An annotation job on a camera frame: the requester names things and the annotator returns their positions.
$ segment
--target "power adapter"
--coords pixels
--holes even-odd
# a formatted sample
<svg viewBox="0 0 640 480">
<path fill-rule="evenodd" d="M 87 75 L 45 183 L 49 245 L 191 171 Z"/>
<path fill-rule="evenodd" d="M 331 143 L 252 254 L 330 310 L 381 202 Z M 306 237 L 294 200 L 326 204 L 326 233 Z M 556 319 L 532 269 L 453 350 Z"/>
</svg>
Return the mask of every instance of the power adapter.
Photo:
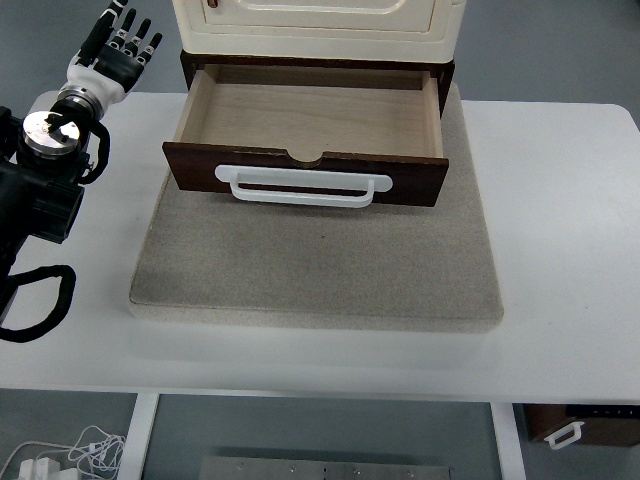
<svg viewBox="0 0 640 480">
<path fill-rule="evenodd" d="M 16 480 L 82 480 L 80 470 L 69 468 L 60 471 L 60 464 L 48 457 L 24 460 Z"/>
</svg>

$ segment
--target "small white handle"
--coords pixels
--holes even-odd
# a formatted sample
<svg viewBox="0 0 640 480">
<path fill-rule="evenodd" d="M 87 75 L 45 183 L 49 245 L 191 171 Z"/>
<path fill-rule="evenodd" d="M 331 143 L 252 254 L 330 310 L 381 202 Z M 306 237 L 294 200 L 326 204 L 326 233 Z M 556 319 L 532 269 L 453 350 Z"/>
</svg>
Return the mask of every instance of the small white handle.
<svg viewBox="0 0 640 480">
<path fill-rule="evenodd" d="M 296 205 L 321 205 L 328 207 L 362 208 L 373 200 L 374 192 L 387 192 L 393 181 L 387 175 L 349 172 L 324 172 L 289 168 L 248 167 L 243 165 L 218 165 L 216 177 L 231 186 L 231 193 L 239 200 L 251 202 L 292 203 Z M 242 188 L 250 185 L 327 188 L 364 191 L 360 196 L 328 195 Z"/>
<path fill-rule="evenodd" d="M 569 425 L 562 427 L 560 430 L 553 432 L 548 437 L 545 437 L 545 442 L 549 442 L 549 447 L 551 450 L 559 450 L 567 445 L 572 444 L 573 442 L 577 442 L 582 438 L 582 430 L 580 427 L 584 425 L 584 422 L 572 422 Z M 572 432 L 572 435 L 563 440 L 560 443 L 556 443 L 556 441 L 561 438 L 563 435 Z"/>
</svg>

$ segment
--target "black wire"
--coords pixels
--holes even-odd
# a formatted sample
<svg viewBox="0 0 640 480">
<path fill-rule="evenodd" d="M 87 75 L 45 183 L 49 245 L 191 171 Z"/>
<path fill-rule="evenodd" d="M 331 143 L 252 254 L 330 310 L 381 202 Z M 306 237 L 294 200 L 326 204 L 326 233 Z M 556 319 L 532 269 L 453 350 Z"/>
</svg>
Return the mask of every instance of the black wire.
<svg viewBox="0 0 640 480">
<path fill-rule="evenodd" d="M 87 173 L 84 177 L 80 177 L 78 183 L 80 185 L 88 185 L 95 182 L 100 175 L 107 168 L 109 163 L 109 151 L 111 149 L 111 138 L 107 127 L 102 125 L 98 120 L 95 120 L 87 115 L 79 113 L 64 113 L 62 115 L 49 115 L 47 122 L 51 126 L 51 130 L 57 130 L 67 123 L 75 123 L 81 130 L 89 130 L 92 134 L 98 137 L 100 143 L 98 144 L 98 162 L 96 166 Z"/>
<path fill-rule="evenodd" d="M 73 291 L 76 285 L 76 272 L 69 265 L 52 265 L 50 267 L 40 267 L 30 272 L 19 273 L 8 277 L 7 283 L 13 286 L 28 285 L 39 282 L 47 278 L 60 277 L 60 288 L 58 290 L 58 300 L 53 310 L 42 322 L 21 330 L 10 330 L 0 327 L 0 340 L 14 343 L 27 343 L 46 335 L 55 327 L 60 325 L 64 317 L 69 313 Z"/>
</svg>

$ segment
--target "table top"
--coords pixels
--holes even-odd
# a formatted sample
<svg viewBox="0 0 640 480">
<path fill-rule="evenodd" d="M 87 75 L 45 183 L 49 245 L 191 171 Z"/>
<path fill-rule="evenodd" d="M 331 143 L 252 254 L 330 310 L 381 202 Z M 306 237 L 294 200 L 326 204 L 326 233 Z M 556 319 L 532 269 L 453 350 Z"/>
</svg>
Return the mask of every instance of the table top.
<svg viewBox="0 0 640 480">
<path fill-rule="evenodd" d="M 54 93 L 37 105 L 47 108 Z M 159 393 L 638 403 L 640 132 L 613 105 L 463 102 L 505 316 L 483 334 L 307 330 L 141 320 L 136 259 L 184 94 L 110 109 L 110 165 L 69 239 L 29 239 L 13 272 L 67 263 L 72 309 L 45 337 L 0 344 L 0 387 Z M 21 289 L 7 328 L 50 310 Z"/>
</svg>

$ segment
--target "gray felt pad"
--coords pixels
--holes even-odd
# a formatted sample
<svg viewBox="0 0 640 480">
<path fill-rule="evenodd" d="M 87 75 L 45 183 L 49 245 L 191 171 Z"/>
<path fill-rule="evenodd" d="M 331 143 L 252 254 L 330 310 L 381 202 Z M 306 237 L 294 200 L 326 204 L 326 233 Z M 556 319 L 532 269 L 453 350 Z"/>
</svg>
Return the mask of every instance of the gray felt pad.
<svg viewBox="0 0 640 480">
<path fill-rule="evenodd" d="M 130 292 L 139 317 L 303 328 L 483 331 L 503 307 L 454 85 L 434 208 L 254 204 L 168 176 Z"/>
</svg>

